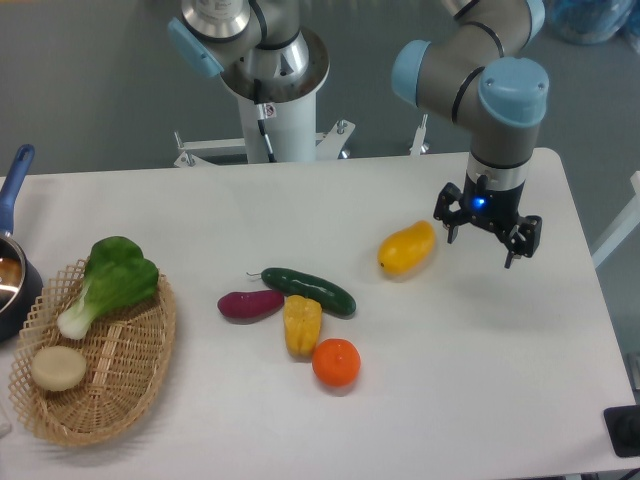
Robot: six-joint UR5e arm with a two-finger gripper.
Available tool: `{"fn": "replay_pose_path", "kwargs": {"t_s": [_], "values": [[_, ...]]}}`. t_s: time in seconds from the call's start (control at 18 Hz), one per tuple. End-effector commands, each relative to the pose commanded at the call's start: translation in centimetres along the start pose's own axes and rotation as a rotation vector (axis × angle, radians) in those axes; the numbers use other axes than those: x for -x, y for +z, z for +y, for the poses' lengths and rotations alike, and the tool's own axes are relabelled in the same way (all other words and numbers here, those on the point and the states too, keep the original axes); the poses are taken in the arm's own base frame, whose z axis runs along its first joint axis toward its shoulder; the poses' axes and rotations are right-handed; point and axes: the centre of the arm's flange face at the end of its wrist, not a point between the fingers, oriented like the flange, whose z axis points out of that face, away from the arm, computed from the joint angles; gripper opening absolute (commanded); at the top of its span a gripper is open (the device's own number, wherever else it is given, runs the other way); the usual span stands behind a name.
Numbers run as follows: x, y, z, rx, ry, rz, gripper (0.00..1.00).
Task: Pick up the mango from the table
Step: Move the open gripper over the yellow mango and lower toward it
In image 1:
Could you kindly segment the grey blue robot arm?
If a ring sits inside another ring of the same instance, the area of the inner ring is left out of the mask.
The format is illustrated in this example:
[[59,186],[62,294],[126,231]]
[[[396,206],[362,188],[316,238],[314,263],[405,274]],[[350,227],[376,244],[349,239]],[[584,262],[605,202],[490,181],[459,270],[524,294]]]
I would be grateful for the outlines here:
[[[509,259],[531,257],[542,221],[519,203],[547,107],[549,78],[523,58],[545,19],[539,1],[450,1],[456,33],[415,40],[391,70],[396,96],[471,134],[462,186],[447,184],[434,216],[455,238],[471,224],[494,234]],[[252,163],[306,162],[316,147],[316,94],[329,71],[322,40],[296,1],[185,1],[167,27],[181,57],[236,96]]]

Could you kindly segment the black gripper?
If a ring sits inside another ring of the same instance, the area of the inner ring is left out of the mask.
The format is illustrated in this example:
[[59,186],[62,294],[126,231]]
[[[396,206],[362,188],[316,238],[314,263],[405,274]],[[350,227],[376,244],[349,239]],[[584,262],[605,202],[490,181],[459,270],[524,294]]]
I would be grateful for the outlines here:
[[506,168],[468,162],[463,189],[449,182],[436,200],[433,216],[447,230],[447,243],[456,240],[461,225],[471,223],[496,234],[511,231],[505,243],[506,269],[516,258],[531,258],[540,244],[542,218],[536,215],[519,218],[528,169],[528,163]]

